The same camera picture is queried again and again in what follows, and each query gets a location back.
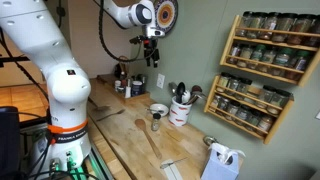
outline green wall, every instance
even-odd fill
[[[247,179],[308,179],[320,169],[320,66],[302,87],[265,77],[253,76],[219,66],[220,56],[234,16],[246,10],[262,12],[320,13],[319,0],[180,0],[179,16],[174,29],[159,40],[160,64],[146,67],[134,63],[132,71],[149,77],[148,91],[156,101],[170,106],[169,82],[184,82],[188,89],[200,85],[209,93],[212,79],[221,71],[251,78],[294,94],[295,102],[269,145],[238,130],[218,118],[203,113],[204,102],[192,107],[189,122],[205,134],[216,137],[247,157],[240,171],[240,180]],[[156,87],[158,73],[165,75],[164,89]]]

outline white container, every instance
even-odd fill
[[[183,126],[187,123],[191,110],[190,105],[182,105],[176,102],[176,97],[172,98],[172,104],[169,111],[169,121],[176,126]]]

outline kitchen counter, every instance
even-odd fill
[[[161,118],[158,131],[151,131],[152,115],[146,109],[154,103],[153,100],[145,97],[135,101],[123,101],[114,92],[111,92],[113,89],[108,83],[92,79],[91,85],[90,97],[98,106],[110,107],[107,110],[99,111],[88,104],[88,114],[92,119],[92,126],[96,125],[105,138],[101,140],[108,143],[104,143],[106,149],[110,152],[113,150],[132,179],[166,179],[164,170],[160,169],[161,163],[168,159],[174,161],[185,157],[187,157],[186,160],[176,164],[182,178],[200,179],[208,149],[202,141],[204,137],[202,132],[189,124],[176,127],[169,123],[167,116]],[[125,112],[110,116],[102,121],[95,121],[121,109],[125,109]],[[136,119],[143,119],[146,122],[147,132],[159,148],[162,154],[161,159],[158,159],[154,154],[143,131],[136,127],[134,123]],[[90,132],[90,136],[93,139],[96,136],[101,136],[96,131],[95,134],[92,133]],[[113,165],[108,164],[108,160],[105,161],[114,174]]]

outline wall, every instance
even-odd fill
[[[240,180],[308,179],[320,169],[320,121],[315,119],[320,109],[320,65],[303,88],[220,67],[220,56],[233,18],[246,10],[318,14],[320,3],[318,0],[179,1],[179,16],[174,29],[159,40],[159,67],[146,68],[145,63],[140,62],[134,64],[134,71],[148,75],[147,89],[151,97],[168,106],[172,97],[167,88],[169,82],[185,82],[189,89],[198,84],[208,94],[213,77],[221,71],[291,91],[295,97],[294,105],[269,145],[210,114],[204,114],[202,101],[193,105],[189,122],[230,148],[245,152],[247,157],[240,171]],[[165,75],[164,89],[156,87],[158,73]]]
[[[119,6],[133,3],[133,0],[115,1]],[[92,0],[69,0],[69,18],[72,52],[89,77],[113,72],[117,61],[113,60],[102,48],[98,36],[99,7]],[[109,50],[117,57],[130,57],[133,38],[132,30],[120,29],[104,13],[104,39]]]
[[[61,24],[61,32],[66,38],[67,42],[70,44],[70,35],[69,35],[69,24],[68,24],[68,6],[67,1],[61,1],[62,6],[66,10],[66,17],[62,19]],[[52,17],[58,23],[58,15],[56,14],[56,7],[58,6],[58,1],[47,1],[46,5],[51,12]],[[6,43],[9,47],[12,55],[14,57],[22,55],[19,49],[15,46],[15,44],[7,37]],[[9,57],[5,52],[4,48],[0,45],[0,54],[2,57]],[[38,67],[36,67],[30,61],[19,62],[35,79],[38,83],[44,83],[44,79],[42,78],[42,74]],[[4,63],[4,67],[0,68],[0,86],[13,86],[13,85],[21,85],[21,84],[31,84],[32,82],[25,76],[25,74],[16,66],[15,63]]]

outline small bowl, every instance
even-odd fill
[[[157,113],[157,111],[163,111],[162,113],[159,112],[159,114],[161,115],[161,117],[165,116],[168,114],[169,112],[169,108],[163,104],[152,104],[150,106],[150,112],[151,114]]]

